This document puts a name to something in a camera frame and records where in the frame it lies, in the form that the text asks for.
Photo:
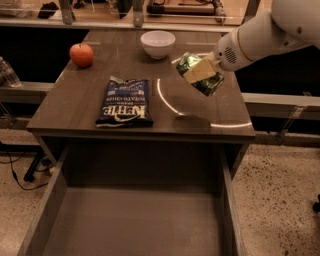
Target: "white bowl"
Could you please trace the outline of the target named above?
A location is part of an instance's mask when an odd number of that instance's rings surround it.
[[[153,59],[166,57],[173,49],[176,38],[167,31],[154,30],[141,36],[143,49]]]

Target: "dark blue chip bag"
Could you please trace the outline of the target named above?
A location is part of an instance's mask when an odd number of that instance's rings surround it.
[[[122,80],[111,76],[96,127],[148,127],[148,80]]]

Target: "terrazzo floor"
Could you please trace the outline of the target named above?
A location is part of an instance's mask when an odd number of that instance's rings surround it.
[[[7,129],[0,129],[0,141],[36,143],[25,131]],[[21,185],[29,188],[50,179],[37,172],[33,183],[23,181],[32,159],[26,154],[13,163]],[[0,255],[14,256],[46,187],[20,189],[6,153],[0,161]],[[312,210],[320,193],[320,147],[253,144],[233,185],[248,256],[320,255],[320,213]]]

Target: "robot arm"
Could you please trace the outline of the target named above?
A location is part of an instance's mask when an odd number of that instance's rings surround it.
[[[263,11],[223,36],[214,50],[220,67],[236,71],[270,55],[314,45],[320,48],[318,0],[273,0]]]

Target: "drawer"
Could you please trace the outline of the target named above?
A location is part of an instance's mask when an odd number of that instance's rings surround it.
[[[246,255],[223,145],[73,141],[19,255]]]

